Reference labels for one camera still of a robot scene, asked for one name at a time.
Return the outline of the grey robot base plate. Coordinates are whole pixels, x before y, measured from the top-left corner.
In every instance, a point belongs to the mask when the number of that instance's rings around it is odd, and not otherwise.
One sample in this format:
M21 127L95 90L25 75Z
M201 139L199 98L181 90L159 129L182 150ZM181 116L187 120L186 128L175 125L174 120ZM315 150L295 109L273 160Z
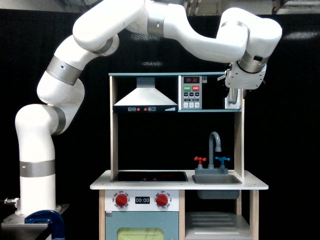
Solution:
M55 211L59 214L63 214L70 204L57 204ZM16 210L13 214L6 217L1 226L3 228L47 228L49 224L47 222L38 222L38 223L25 223L25 218L27 215L22 214L20 211Z

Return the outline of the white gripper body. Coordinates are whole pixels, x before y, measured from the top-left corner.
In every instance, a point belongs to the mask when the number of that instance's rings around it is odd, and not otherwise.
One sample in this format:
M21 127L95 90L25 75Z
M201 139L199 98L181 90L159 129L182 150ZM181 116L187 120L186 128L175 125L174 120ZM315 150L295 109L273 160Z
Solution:
M267 66L258 73L247 73L240 69L236 62L229 65L230 69L225 71L225 85L231 89L255 90L257 89L266 73Z

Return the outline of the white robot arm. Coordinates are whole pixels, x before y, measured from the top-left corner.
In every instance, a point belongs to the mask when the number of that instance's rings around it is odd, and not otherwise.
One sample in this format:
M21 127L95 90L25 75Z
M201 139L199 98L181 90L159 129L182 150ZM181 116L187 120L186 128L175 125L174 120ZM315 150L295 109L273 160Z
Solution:
M104 0L73 25L72 35L56 49L37 95L41 104L22 107L15 117L19 146L20 200L17 213L29 216L56 209L55 147L52 137L71 124L84 96L80 74L97 57L112 55L122 30L178 41L195 57L231 64L232 89L253 90L282 36L281 26L240 8L221 16L214 38L197 33L183 6L152 0Z

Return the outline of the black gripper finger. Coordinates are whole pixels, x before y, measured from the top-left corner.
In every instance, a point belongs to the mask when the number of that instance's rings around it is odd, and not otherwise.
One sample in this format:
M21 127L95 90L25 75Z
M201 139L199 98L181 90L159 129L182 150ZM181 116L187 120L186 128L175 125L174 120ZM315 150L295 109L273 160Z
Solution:
M225 87L224 90L223 90L223 94L224 94L224 97L226 98L229 94L229 91L230 89L228 87Z
M245 99L246 95L247 95L247 90L243 89L242 90L242 98Z

